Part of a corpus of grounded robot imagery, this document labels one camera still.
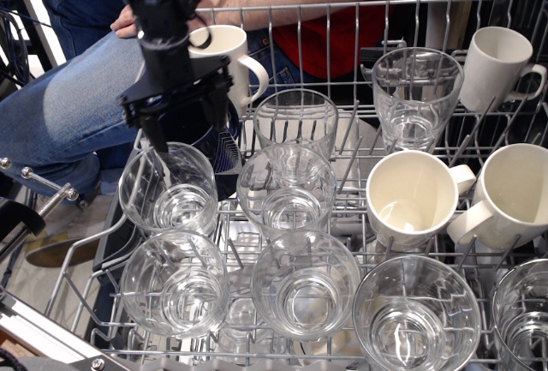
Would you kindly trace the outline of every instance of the empty glass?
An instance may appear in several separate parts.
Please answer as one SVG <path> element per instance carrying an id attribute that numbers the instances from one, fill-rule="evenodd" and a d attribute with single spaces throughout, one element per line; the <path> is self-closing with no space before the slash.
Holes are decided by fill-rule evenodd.
<path id="1" fill-rule="evenodd" d="M 215 331 L 229 305 L 223 256 L 209 238 L 170 229 L 143 242 L 120 280 L 123 307 L 157 335 L 194 338 Z"/>
<path id="2" fill-rule="evenodd" d="M 243 212 L 267 238 L 288 230 L 327 230 L 337 178 L 310 148 L 275 144 L 243 166 L 236 193 Z"/>
<path id="3" fill-rule="evenodd" d="M 504 369 L 545 369 L 548 260 L 531 260 L 508 272 L 495 289 L 491 315 L 495 345 Z"/>
<path id="4" fill-rule="evenodd" d="M 373 66 L 375 110 L 386 151 L 431 152 L 458 102 L 464 75 L 451 56 L 428 48 L 399 48 Z"/>
<path id="5" fill-rule="evenodd" d="M 321 93 L 289 89 L 272 94 L 255 110 L 253 128 L 262 148 L 290 142 L 329 158 L 335 146 L 338 110 Z"/>
<path id="6" fill-rule="evenodd" d="M 318 340 L 348 321 L 359 282 L 358 264 L 339 240 L 322 232 L 295 231 L 259 255 L 251 296 L 275 333 Z"/>
<path id="7" fill-rule="evenodd" d="M 147 148 L 128 162 L 118 186 L 120 206 L 148 234 L 181 227 L 208 236 L 218 205 L 211 164 L 187 144 L 169 142 L 168 148 L 167 153 Z"/>
<path id="8" fill-rule="evenodd" d="M 373 268 L 356 292 L 353 312 L 373 369 L 460 370 L 480 341 L 480 309 L 466 281 L 421 255 Z"/>

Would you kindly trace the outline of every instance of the dishwasher rack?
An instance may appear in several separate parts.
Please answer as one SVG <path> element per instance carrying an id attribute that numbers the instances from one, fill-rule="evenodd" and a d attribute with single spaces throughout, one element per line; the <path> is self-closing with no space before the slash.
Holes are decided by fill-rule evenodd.
<path id="1" fill-rule="evenodd" d="M 546 61 L 546 0 L 399 0 L 338 5 L 354 7 L 356 14 L 365 7 L 383 7 L 387 16 L 389 9 L 394 5 L 411 9 L 414 15 L 414 30 L 411 30 L 414 31 L 414 39 L 410 43 L 408 41 L 408 45 L 423 45 L 418 40 L 419 31 L 426 26 L 422 19 L 422 10 L 441 9 L 441 26 L 437 28 L 438 34 L 443 33 L 438 35 L 441 42 L 430 46 L 448 53 L 461 50 L 462 44 L 466 43 L 462 36 L 456 42 L 453 40 L 458 37 L 455 36 L 453 26 L 460 23 L 463 15 L 469 15 L 468 26 L 475 29 L 486 25 L 500 25 L 522 32 L 531 40 L 535 49 L 533 60 L 536 63 Z M 304 7 L 326 7 L 329 21 L 329 10 L 334 9 L 336 5 L 303 5 L 295 7 L 295 12 L 299 13 Z M 226 10 L 211 10 L 213 16 L 224 11 Z M 275 13 L 276 8 L 238 11 L 241 13 L 242 25 L 245 28 L 247 12 Z M 483 17 L 485 14 L 489 15 L 487 21 Z M 393 44 L 401 44 L 398 41 L 390 42 L 392 39 L 388 38 L 388 21 L 387 19 L 384 43 L 380 47 L 382 52 L 386 52 Z M 356 49 L 356 56 L 360 55 L 360 51 Z M 522 81 L 520 87 L 527 88 L 525 82 L 534 81 L 534 78 Z M 350 87 L 354 93 L 353 104 L 339 105 L 340 124 L 336 150 L 331 158 L 337 173 L 338 190 L 330 231 L 354 253 L 363 276 L 392 254 L 390 247 L 384 248 L 376 244 L 366 221 L 367 175 L 373 165 L 387 152 L 382 145 L 381 130 L 378 128 L 372 101 L 367 98 L 364 100 L 360 95 L 360 90 L 364 86 L 369 87 L 369 83 L 363 79 L 359 64 L 356 64 L 352 80 L 337 83 L 328 79 L 322 86 L 334 100 L 337 100 L 337 90 L 340 86 Z M 241 132 L 237 141 L 245 158 L 251 157 L 258 149 L 258 142 L 253 135 L 252 117 L 253 107 L 249 107 L 241 120 Z M 535 100 L 507 103 L 498 111 L 490 113 L 473 114 L 458 105 L 444 137 L 434 150 L 434 155 L 449 166 L 468 164 L 478 172 L 491 153 L 499 147 L 516 142 L 548 147 L 546 91 Z M 471 198 L 472 192 L 461 197 L 456 215 L 470 207 Z M 246 220 L 236 198 L 221 201 L 218 211 L 217 230 L 213 239 L 221 248 L 231 272 L 249 274 L 253 262 L 266 244 L 258 230 Z M 85 287 L 79 289 L 75 286 L 65 261 L 45 312 L 45 315 L 49 316 L 56 304 L 63 304 L 60 292 L 62 287 L 68 289 L 64 292 L 75 293 L 80 300 L 80 306 L 75 313 L 72 330 L 81 323 L 87 323 L 86 338 L 104 353 L 133 362 L 140 367 L 146 367 L 156 360 L 164 364 L 163 361 L 169 359 L 171 365 L 165 366 L 165 369 L 185 369 L 184 367 L 188 366 L 205 371 L 237 370 L 238 367 L 250 366 L 261 370 L 304 367 L 319 367 L 323 370 L 368 369 L 355 343 L 351 324 L 336 336 L 314 344 L 278 338 L 256 317 L 253 324 L 242 326 L 225 323 L 219 330 L 212 330 L 203 338 L 183 341 L 162 338 L 139 329 L 123 310 L 118 281 L 125 261 L 144 237 L 123 217 L 119 206 L 111 208 L 108 225 L 110 228 L 94 236 L 101 238 L 101 245 Z M 67 260 L 79 244 L 80 242 L 76 243 L 69 251 Z M 502 252 L 489 250 L 478 242 L 455 249 L 448 236 L 442 233 L 435 236 L 426 248 L 420 251 L 421 254 L 439 259 L 457 270 L 466 278 L 476 294 L 483 325 L 477 355 L 468 364 L 474 368 L 470 369 L 501 369 L 489 318 L 492 286 L 512 266 L 532 258 L 547 256 L 547 244 L 548 233 L 545 233 L 526 246 L 509 248 Z M 249 298 L 249 295 L 236 292 L 233 297 Z M 221 335 L 223 333 L 228 333 L 233 339 L 243 338 L 241 351 L 224 350 Z M 261 344 L 254 344 L 259 334 L 266 334 L 266 337 Z M 548 366 L 548 358 L 539 360 L 546 361 L 545 366 Z"/>

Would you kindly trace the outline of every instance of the floor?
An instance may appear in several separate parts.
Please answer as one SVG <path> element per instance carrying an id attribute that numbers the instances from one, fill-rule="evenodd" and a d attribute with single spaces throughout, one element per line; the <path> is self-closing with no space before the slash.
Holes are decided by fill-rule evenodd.
<path id="1" fill-rule="evenodd" d="M 96 203 L 92 203 L 84 213 L 69 225 L 63 224 L 63 230 L 69 230 L 71 235 L 87 237 L 101 232 L 104 228 L 106 213 L 114 197 L 111 195 L 100 195 Z M 67 206 L 59 206 L 57 216 L 63 218 L 68 215 Z M 56 226 L 56 221 L 48 220 L 48 227 Z M 16 259 L 13 273 L 9 279 L 6 291 L 16 296 L 26 304 L 38 310 L 41 314 L 48 309 L 48 316 L 60 325 L 65 326 L 79 336 L 83 336 L 86 330 L 86 318 L 88 316 L 77 316 L 80 306 L 77 294 L 69 288 L 69 283 L 61 276 L 61 268 L 44 268 L 29 264 L 25 258 L 25 252 L 29 243 L 25 244 Z M 6 272 L 9 259 L 0 265 L 0 276 Z M 70 266 L 66 271 L 66 277 L 74 282 L 74 287 L 80 292 L 85 289 L 87 280 L 92 275 L 92 261 L 82 262 Z M 98 283 L 91 282 L 92 289 L 90 300 L 97 289 Z M 51 308 L 48 305 L 55 301 Z"/>

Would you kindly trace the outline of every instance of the jeans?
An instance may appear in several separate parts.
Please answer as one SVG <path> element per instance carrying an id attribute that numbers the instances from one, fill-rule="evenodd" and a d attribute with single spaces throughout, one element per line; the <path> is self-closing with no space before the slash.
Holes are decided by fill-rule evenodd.
<path id="1" fill-rule="evenodd" d="M 104 166 L 97 152 L 130 144 L 136 137 L 137 129 L 124 122 L 116 97 L 134 84 L 143 57 L 138 39 L 119 39 L 114 33 L 86 45 L 97 35 L 95 27 L 101 25 L 95 24 L 100 20 L 95 11 L 107 5 L 104 0 L 46 2 L 57 5 L 50 12 L 60 27 L 59 39 L 75 57 L 0 102 L 0 157 L 13 161 L 4 173 L 39 194 L 51 195 L 54 191 L 23 179 L 21 168 L 30 166 L 61 186 L 71 183 L 85 198 L 97 187 Z M 121 4 L 116 3 L 117 16 Z M 73 14 L 79 14 L 78 21 L 63 18 L 61 9 L 71 7 L 75 7 Z M 278 84 L 299 81 L 299 69 L 267 40 L 266 30 L 250 32 L 250 55 L 263 63 L 271 78 L 276 73 Z M 275 67 L 271 63 L 272 50 Z M 304 81 L 314 81 L 312 76 L 305 77 Z"/>

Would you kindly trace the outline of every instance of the white mug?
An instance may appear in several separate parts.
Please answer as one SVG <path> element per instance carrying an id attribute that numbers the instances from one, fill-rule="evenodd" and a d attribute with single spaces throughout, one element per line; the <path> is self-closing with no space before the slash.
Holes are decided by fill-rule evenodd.
<path id="1" fill-rule="evenodd" d="M 529 63 L 532 55 L 533 46 L 517 31 L 504 27 L 479 29 L 464 63 L 462 104 L 472 112 L 483 113 L 487 108 L 496 111 L 506 101 L 538 97 L 546 84 L 546 68 Z M 518 80 L 530 73 L 540 75 L 538 89 L 532 93 L 515 91 Z"/>
<path id="2" fill-rule="evenodd" d="M 211 43 L 204 49 L 188 47 L 191 58 L 229 56 L 229 74 L 232 76 L 232 87 L 229 99 L 238 116 L 246 113 L 246 107 L 265 92 L 268 85 L 268 73 L 257 60 L 247 54 L 247 34 L 236 26 L 202 27 L 190 33 L 190 42 L 194 45 L 204 44 L 211 33 Z M 249 96 L 249 70 L 259 79 L 259 89 Z"/>
<path id="3" fill-rule="evenodd" d="M 453 216 L 460 194 L 476 177 L 467 165 L 449 168 L 430 153 L 392 153 L 372 169 L 366 184 L 367 217 L 377 239 L 394 251 L 417 248 Z"/>
<path id="4" fill-rule="evenodd" d="M 505 250 L 530 242 L 548 229 L 548 150 L 532 144 L 498 149 L 484 163 L 472 206 L 447 233 L 455 244 L 474 235 L 489 248 Z"/>

